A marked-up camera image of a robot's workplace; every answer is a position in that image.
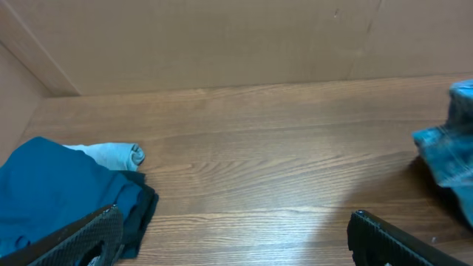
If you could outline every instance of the folded cloth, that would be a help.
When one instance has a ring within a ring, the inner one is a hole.
[[[452,84],[450,98],[446,123],[412,137],[435,182],[452,189],[473,226],[473,80]]]
[[[124,248],[121,258],[132,259],[136,258],[140,251],[141,240],[145,235],[146,227],[151,222],[159,197],[153,188],[145,185],[145,174],[135,171],[119,172],[143,189],[139,203],[132,209],[123,227],[122,245]]]
[[[69,149],[83,151],[94,158],[101,166],[109,170],[136,171],[138,166],[145,160],[145,153],[135,143],[101,143],[90,146],[86,145],[64,145]]]
[[[126,220],[142,189],[82,151],[36,137],[0,168],[0,255],[108,205]]]

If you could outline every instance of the blue cloth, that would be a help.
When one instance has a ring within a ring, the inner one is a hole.
[[[452,189],[473,226],[473,80],[452,84],[450,98],[446,123],[412,137],[435,182]]]
[[[0,168],[0,255],[108,205],[126,219],[142,189],[82,151],[36,137]]]
[[[136,171],[138,166],[145,160],[145,153],[134,143],[101,143],[90,146],[64,145],[69,149],[83,151],[94,158],[101,166],[116,171]]]

